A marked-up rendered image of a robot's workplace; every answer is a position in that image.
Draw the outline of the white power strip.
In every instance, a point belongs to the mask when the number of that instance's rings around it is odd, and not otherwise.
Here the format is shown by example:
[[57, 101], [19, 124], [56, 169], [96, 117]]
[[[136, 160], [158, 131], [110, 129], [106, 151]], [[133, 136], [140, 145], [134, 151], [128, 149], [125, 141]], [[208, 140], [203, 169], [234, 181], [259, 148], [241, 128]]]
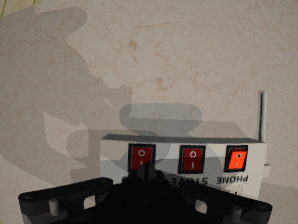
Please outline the white power strip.
[[262, 177], [268, 177], [271, 168], [266, 151], [267, 100], [264, 91], [260, 141], [107, 134], [100, 139], [100, 177], [120, 184], [139, 164], [155, 164], [171, 186], [193, 181], [257, 200]]

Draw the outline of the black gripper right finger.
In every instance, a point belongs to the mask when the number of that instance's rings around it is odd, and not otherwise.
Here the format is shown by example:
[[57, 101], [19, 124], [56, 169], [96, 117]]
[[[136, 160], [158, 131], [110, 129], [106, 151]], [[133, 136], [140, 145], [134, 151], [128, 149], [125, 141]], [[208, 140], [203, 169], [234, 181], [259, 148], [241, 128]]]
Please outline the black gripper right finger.
[[[196, 210], [196, 199], [207, 205], [206, 214]], [[193, 181], [171, 186], [163, 171], [147, 164], [145, 205], [153, 204], [157, 205], [161, 219], [200, 223], [202, 214], [222, 224], [268, 224], [273, 208], [269, 203]]]

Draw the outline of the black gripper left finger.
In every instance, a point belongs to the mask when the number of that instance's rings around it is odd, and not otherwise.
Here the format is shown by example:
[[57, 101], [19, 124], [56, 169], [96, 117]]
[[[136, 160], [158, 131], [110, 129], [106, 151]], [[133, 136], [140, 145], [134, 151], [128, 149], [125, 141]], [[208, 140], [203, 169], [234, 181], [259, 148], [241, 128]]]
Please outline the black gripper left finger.
[[[147, 164], [139, 164], [121, 184], [100, 177], [22, 193], [18, 200], [23, 222], [49, 224], [91, 209], [91, 219], [130, 218], [135, 203], [145, 205], [146, 173]], [[84, 200], [94, 195], [95, 206], [84, 209]]]

